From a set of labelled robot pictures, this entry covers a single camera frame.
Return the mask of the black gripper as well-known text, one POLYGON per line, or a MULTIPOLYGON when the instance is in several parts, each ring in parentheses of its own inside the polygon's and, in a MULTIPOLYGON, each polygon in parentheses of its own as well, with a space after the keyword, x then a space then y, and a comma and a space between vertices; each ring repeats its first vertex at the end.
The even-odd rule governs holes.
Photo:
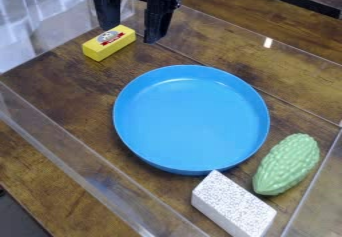
MULTIPOLYGON (((94 0, 99 25, 110 30, 120 24, 120 0, 94 0)), ((147 0, 144 10, 144 42, 156 43, 167 34, 181 0, 147 0)))

